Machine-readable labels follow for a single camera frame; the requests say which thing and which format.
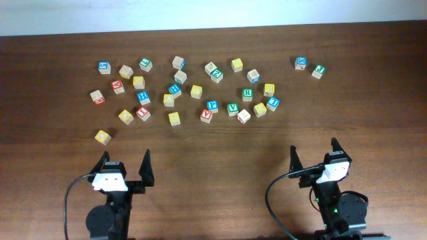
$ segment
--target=wooden block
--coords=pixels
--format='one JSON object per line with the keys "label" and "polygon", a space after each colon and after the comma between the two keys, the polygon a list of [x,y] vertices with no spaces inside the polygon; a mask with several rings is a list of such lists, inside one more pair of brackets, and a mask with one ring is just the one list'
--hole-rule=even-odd
{"label": "wooden block", "polygon": [[142,119],[142,121],[147,121],[147,119],[151,116],[149,111],[145,107],[141,107],[136,111],[136,115]]}
{"label": "wooden block", "polygon": [[151,62],[150,59],[143,58],[139,62],[139,67],[141,67],[142,70],[149,72],[151,70],[151,68],[153,67],[153,63]]}
{"label": "wooden block", "polygon": [[124,77],[126,79],[131,79],[132,74],[133,74],[133,70],[131,67],[128,67],[126,65],[123,65],[123,67],[121,67],[119,74],[121,77]]}
{"label": "wooden block", "polygon": [[304,70],[307,67],[306,57],[297,57],[295,60],[295,70]]}
{"label": "wooden block", "polygon": [[100,61],[98,63],[98,70],[101,74],[110,74],[111,73],[111,65],[107,61]]}
{"label": "wooden block", "polygon": [[270,100],[267,102],[267,108],[271,111],[275,111],[280,103],[279,99],[276,99],[275,97],[270,97]]}
{"label": "wooden block", "polygon": [[315,77],[316,79],[320,79],[325,72],[326,72],[326,68],[322,65],[318,65],[314,69],[312,76]]}
{"label": "wooden block", "polygon": [[243,63],[242,60],[240,58],[238,59],[234,59],[232,61],[232,69],[235,73],[237,73],[238,71],[243,70]]}
{"label": "wooden block", "polygon": [[163,104],[165,107],[173,107],[175,105],[173,94],[165,94],[163,96]]}
{"label": "wooden block", "polygon": [[242,94],[243,101],[252,101],[252,97],[254,97],[254,90],[252,89],[243,89]]}
{"label": "wooden block", "polygon": [[267,113],[266,106],[263,103],[255,105],[254,112],[257,117],[264,116]]}
{"label": "wooden block", "polygon": [[101,104],[101,103],[105,102],[104,96],[102,95],[102,93],[101,93],[101,91],[100,91],[100,90],[96,90],[96,91],[94,91],[94,92],[91,92],[91,98],[92,98],[92,101],[93,101],[96,105],[98,105],[98,104]]}
{"label": "wooden block", "polygon": [[177,84],[173,84],[169,88],[169,93],[173,95],[174,99],[176,99],[177,97],[181,96],[181,94],[182,94],[181,89],[178,87]]}
{"label": "wooden block", "polygon": [[242,124],[245,124],[247,121],[249,121],[249,119],[251,119],[251,115],[245,109],[241,110],[238,114],[238,120]]}
{"label": "wooden block", "polygon": [[228,115],[230,117],[236,116],[239,113],[239,106],[237,103],[230,103],[227,107],[228,107]]}
{"label": "wooden block", "polygon": [[261,79],[261,76],[256,71],[256,69],[248,71],[248,74],[246,75],[246,77],[248,78],[251,84],[257,83]]}
{"label": "wooden block", "polygon": [[178,70],[184,69],[185,60],[182,57],[175,56],[172,61],[172,67]]}
{"label": "wooden block", "polygon": [[211,123],[213,115],[214,114],[211,111],[203,109],[200,115],[200,120],[205,123]]}
{"label": "wooden block", "polygon": [[176,126],[176,125],[181,124],[181,121],[179,120],[178,112],[169,113],[169,121],[171,122],[172,126]]}
{"label": "wooden block", "polygon": [[202,90],[203,89],[200,86],[193,85],[193,87],[191,88],[191,92],[190,92],[191,97],[194,97],[196,99],[200,99]]}
{"label": "wooden block", "polygon": [[141,105],[145,105],[149,103],[149,97],[148,97],[147,91],[142,91],[141,93],[138,93],[136,96],[139,100],[139,103],[141,103]]}
{"label": "wooden block", "polygon": [[108,133],[106,133],[106,132],[104,132],[102,130],[99,130],[99,132],[95,136],[95,139],[98,142],[100,142],[100,143],[102,143],[104,145],[107,145],[107,143],[111,140],[111,136],[108,135]]}
{"label": "wooden block", "polygon": [[125,92],[125,88],[123,87],[123,83],[121,83],[120,80],[112,81],[111,87],[113,88],[113,91],[115,92],[115,94]]}
{"label": "wooden block", "polygon": [[127,125],[129,125],[129,123],[131,123],[133,121],[133,116],[130,112],[128,112],[126,109],[123,110],[120,114],[119,114],[119,118],[120,120],[122,120],[124,123],[126,123]]}
{"label": "wooden block", "polygon": [[273,97],[274,95],[274,84],[266,83],[264,85],[264,96]]}
{"label": "wooden block", "polygon": [[175,82],[179,84],[184,84],[185,80],[187,80],[187,74],[181,70],[178,70],[178,72],[175,73],[175,76],[173,76],[173,79],[175,79]]}
{"label": "wooden block", "polygon": [[212,81],[219,83],[224,77],[224,74],[219,69],[214,69],[211,72],[211,79]]}
{"label": "wooden block", "polygon": [[217,67],[215,66],[214,63],[210,62],[208,64],[206,64],[205,66],[205,72],[207,73],[207,75],[210,77],[211,76],[211,72],[213,70],[217,69]]}
{"label": "wooden block", "polygon": [[133,77],[133,86],[135,87],[135,89],[144,89],[145,88],[144,77],[142,76]]}
{"label": "wooden block", "polygon": [[207,110],[211,111],[212,113],[217,113],[218,108],[218,102],[216,100],[207,102]]}

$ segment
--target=brown wood surface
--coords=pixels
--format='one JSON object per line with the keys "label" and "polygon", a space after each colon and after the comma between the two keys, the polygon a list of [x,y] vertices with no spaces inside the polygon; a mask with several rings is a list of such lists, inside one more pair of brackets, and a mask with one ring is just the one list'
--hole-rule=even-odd
{"label": "brown wood surface", "polygon": [[[427,24],[425,21],[149,31],[0,38],[0,239],[63,239],[63,195],[108,150],[137,180],[151,150],[155,187],[133,198],[129,237],[136,239],[249,239],[283,236],[264,203],[266,187],[288,171],[289,147],[305,167],[323,161],[331,137],[354,160],[341,190],[370,198],[366,233],[394,239],[427,238]],[[173,84],[171,62],[185,58],[188,80],[175,107],[164,107]],[[294,70],[306,56],[305,71]],[[142,57],[153,69],[138,67]],[[233,73],[240,57],[244,70]],[[111,75],[97,62],[109,61]],[[203,66],[213,61],[224,79],[216,84]],[[315,64],[327,67],[317,80]],[[146,79],[151,117],[127,126],[117,117],[140,106],[122,65]],[[261,81],[250,85],[246,73]],[[122,79],[125,93],[110,82]],[[242,125],[228,117],[237,102],[253,113],[266,102],[264,83],[276,84],[276,112],[252,114]],[[189,96],[203,87],[200,100]],[[242,102],[253,87],[252,102]],[[101,90],[96,106],[89,93]],[[220,112],[199,120],[206,101]],[[167,114],[178,111],[181,125]],[[104,147],[99,129],[113,139]],[[286,179],[272,190],[274,211],[293,233],[323,227],[308,200],[309,189]],[[82,181],[69,196],[70,239],[88,239],[85,218],[105,197]]]}

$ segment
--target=block face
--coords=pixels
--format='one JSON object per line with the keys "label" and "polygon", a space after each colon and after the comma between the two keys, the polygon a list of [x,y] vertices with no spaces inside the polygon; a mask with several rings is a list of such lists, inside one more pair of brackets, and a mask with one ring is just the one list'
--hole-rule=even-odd
{"label": "block face", "polygon": [[266,83],[264,85],[264,96],[273,97],[274,95],[274,84]]}
{"label": "block face", "polygon": [[270,99],[267,102],[267,109],[271,110],[271,111],[275,111],[276,107],[278,107],[280,103],[279,99],[276,99],[275,97],[270,97]]}
{"label": "block face", "polygon": [[237,103],[230,103],[228,106],[227,106],[227,110],[228,110],[228,115],[230,116],[230,117],[232,117],[232,116],[236,116],[238,113],[239,113],[239,106],[238,106],[238,104]]}
{"label": "block face", "polygon": [[216,100],[207,102],[207,110],[211,111],[212,113],[217,113],[218,109],[218,102]]}
{"label": "block face", "polygon": [[205,123],[210,123],[213,115],[214,113],[212,113],[211,111],[203,109],[200,115],[200,121],[203,121]]}
{"label": "block face", "polygon": [[172,126],[181,124],[181,120],[179,119],[178,112],[175,113],[169,113],[169,122]]}
{"label": "block face", "polygon": [[133,86],[135,87],[135,89],[144,89],[145,88],[144,77],[142,76],[133,77]]}
{"label": "block face", "polygon": [[100,61],[98,63],[98,70],[101,74],[110,74],[111,73],[111,65],[107,61]]}
{"label": "block face", "polygon": [[252,84],[257,83],[261,79],[261,76],[256,71],[256,69],[249,71],[246,77],[248,78],[249,82]]}
{"label": "block face", "polygon": [[200,99],[202,90],[203,89],[200,86],[193,85],[193,87],[191,88],[191,92],[190,92],[191,97],[193,97],[195,99]]}
{"label": "block face", "polygon": [[295,70],[304,70],[307,66],[306,57],[297,57],[295,60]]}
{"label": "block face", "polygon": [[184,84],[185,80],[187,80],[187,74],[181,70],[178,70],[178,72],[175,73],[173,78],[175,79],[175,82],[179,84]]}
{"label": "block face", "polygon": [[234,59],[232,61],[232,69],[235,73],[237,73],[238,71],[243,70],[243,63],[242,60],[240,58],[238,59]]}

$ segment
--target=black cable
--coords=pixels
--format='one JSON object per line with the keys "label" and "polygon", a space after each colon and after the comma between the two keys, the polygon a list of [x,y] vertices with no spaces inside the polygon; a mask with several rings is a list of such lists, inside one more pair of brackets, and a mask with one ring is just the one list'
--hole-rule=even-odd
{"label": "black cable", "polygon": [[81,177],[78,177],[76,180],[70,183],[70,185],[67,188],[67,191],[65,192],[64,196],[64,234],[65,234],[65,240],[68,240],[68,232],[67,232],[67,198],[68,193],[71,190],[71,188],[80,180],[86,178],[86,177],[94,177],[95,174],[86,174]]}

